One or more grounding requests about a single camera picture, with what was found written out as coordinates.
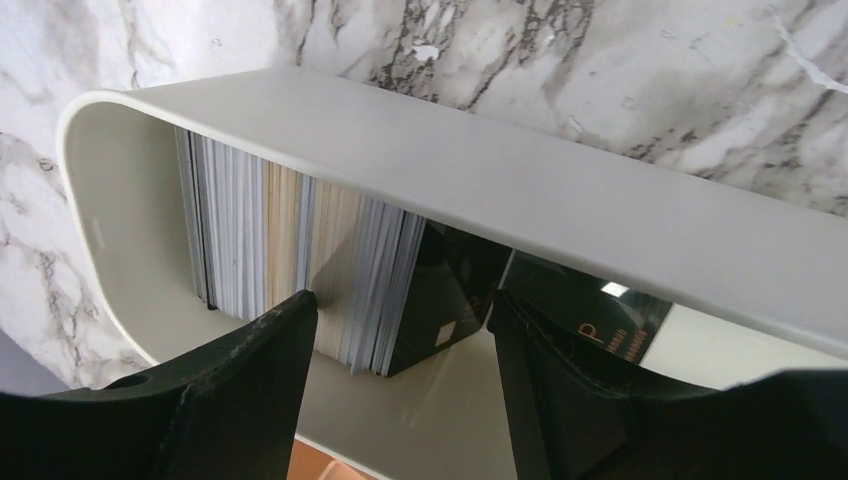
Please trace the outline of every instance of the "white marble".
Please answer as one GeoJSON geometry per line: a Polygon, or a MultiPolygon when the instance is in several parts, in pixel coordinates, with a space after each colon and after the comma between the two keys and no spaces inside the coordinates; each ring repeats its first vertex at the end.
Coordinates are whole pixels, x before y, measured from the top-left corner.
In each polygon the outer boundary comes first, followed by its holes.
{"type": "Polygon", "coordinates": [[[848,214],[848,0],[5,0],[0,328],[71,385],[145,366],[53,163],[75,95],[296,63],[848,214]]]}

